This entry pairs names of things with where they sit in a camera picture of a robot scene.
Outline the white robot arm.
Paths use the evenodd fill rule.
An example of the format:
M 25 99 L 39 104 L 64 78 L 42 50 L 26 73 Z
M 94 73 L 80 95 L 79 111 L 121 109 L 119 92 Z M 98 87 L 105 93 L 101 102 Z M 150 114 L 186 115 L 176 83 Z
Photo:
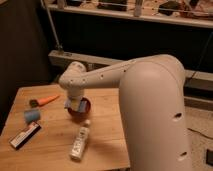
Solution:
M 116 88 L 131 171 L 193 171 L 183 87 L 185 69 L 174 56 L 136 58 L 87 71 L 71 63 L 59 78 L 67 99 L 90 88 Z

